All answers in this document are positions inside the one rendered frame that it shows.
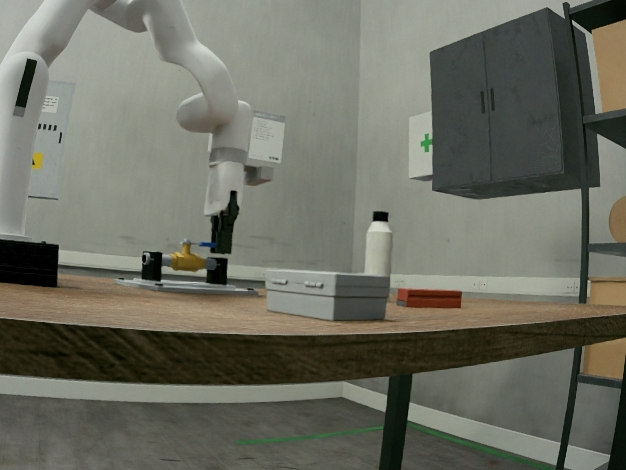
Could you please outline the grey plastic case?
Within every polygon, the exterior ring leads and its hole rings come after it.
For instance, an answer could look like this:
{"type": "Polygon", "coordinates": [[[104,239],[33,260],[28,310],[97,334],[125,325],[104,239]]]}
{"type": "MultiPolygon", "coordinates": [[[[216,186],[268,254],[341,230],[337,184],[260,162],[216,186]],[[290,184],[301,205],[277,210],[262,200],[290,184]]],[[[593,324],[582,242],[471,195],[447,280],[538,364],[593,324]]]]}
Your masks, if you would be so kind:
{"type": "Polygon", "coordinates": [[[331,321],[385,319],[390,276],[266,270],[267,310],[331,321]]]}

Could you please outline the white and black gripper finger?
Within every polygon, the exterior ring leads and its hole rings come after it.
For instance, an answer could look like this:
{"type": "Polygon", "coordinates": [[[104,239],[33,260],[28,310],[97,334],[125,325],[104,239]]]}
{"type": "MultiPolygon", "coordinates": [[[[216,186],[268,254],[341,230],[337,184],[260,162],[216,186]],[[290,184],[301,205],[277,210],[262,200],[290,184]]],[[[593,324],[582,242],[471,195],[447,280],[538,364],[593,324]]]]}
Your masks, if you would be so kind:
{"type": "Polygon", "coordinates": [[[223,211],[219,214],[219,232],[216,233],[216,253],[231,254],[232,238],[234,231],[234,223],[237,219],[237,206],[235,191],[230,191],[230,200],[228,203],[229,214],[223,215],[223,211]],[[227,218],[226,218],[227,217],[227,218]],[[223,222],[224,220],[224,222],[223,222]]]}
{"type": "MultiPolygon", "coordinates": [[[[212,216],[210,218],[210,222],[212,224],[211,226],[211,243],[216,243],[216,232],[218,231],[218,226],[219,226],[219,217],[218,215],[212,216]]],[[[210,252],[211,253],[215,253],[215,248],[210,248],[210,252]]]]}

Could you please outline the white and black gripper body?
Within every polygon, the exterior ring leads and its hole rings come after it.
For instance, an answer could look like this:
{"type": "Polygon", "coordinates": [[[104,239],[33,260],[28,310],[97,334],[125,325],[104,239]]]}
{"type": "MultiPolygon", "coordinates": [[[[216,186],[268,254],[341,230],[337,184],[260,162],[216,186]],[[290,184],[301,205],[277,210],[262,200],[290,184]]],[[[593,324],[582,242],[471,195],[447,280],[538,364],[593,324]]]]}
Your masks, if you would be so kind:
{"type": "Polygon", "coordinates": [[[220,214],[224,209],[223,215],[228,215],[227,204],[230,200],[231,190],[235,191],[236,206],[239,210],[237,215],[239,215],[243,200],[243,167],[245,170],[246,166],[238,162],[215,161],[209,163],[209,167],[211,170],[207,184],[204,215],[206,217],[214,216],[217,213],[220,214]]]}

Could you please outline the white bottle with black cap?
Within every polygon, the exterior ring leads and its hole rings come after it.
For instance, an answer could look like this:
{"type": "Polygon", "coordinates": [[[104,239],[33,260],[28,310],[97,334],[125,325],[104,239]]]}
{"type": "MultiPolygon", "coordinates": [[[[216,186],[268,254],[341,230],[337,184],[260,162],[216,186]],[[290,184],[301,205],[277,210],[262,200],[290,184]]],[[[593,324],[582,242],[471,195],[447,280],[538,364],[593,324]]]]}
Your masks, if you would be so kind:
{"type": "Polygon", "coordinates": [[[373,221],[367,232],[365,274],[391,277],[393,232],[388,212],[373,212],[373,221]]]}

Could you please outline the ball valve with blue handle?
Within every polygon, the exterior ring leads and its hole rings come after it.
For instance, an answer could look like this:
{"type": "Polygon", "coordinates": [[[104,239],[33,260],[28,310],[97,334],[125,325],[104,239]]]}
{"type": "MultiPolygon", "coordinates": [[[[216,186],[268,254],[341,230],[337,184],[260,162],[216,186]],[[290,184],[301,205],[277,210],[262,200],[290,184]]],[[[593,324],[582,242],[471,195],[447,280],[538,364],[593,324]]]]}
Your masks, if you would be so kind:
{"type": "Polygon", "coordinates": [[[133,279],[133,282],[144,284],[163,284],[163,286],[183,286],[183,287],[200,287],[200,288],[223,288],[236,289],[236,286],[227,285],[227,267],[228,259],[224,257],[206,259],[199,257],[198,254],[190,254],[191,244],[204,247],[216,247],[216,243],[209,242],[190,242],[187,239],[183,243],[182,253],[174,252],[169,255],[162,255],[159,251],[143,251],[142,255],[142,277],[141,279],[133,279]],[[179,282],[178,283],[195,283],[195,284],[175,284],[161,280],[162,266],[172,268],[174,271],[192,271],[208,269],[206,274],[206,283],[216,284],[215,286],[196,283],[196,282],[179,282]],[[162,282],[163,281],[163,282],[162,282]]]}

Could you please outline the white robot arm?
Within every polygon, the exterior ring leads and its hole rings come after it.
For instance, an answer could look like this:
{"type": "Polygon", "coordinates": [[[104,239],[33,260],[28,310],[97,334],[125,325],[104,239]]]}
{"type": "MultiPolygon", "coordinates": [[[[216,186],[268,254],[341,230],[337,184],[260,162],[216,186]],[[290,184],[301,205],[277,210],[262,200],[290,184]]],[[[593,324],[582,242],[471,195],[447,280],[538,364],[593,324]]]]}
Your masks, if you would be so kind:
{"type": "Polygon", "coordinates": [[[212,134],[209,163],[244,164],[244,185],[272,181],[273,168],[246,164],[251,107],[238,101],[223,62],[198,42],[181,0],[44,0],[0,65],[0,239],[33,242],[25,236],[26,212],[48,69],[88,9],[129,31],[148,31],[160,60],[195,77],[202,92],[184,100],[176,118],[187,131],[212,134]]]}

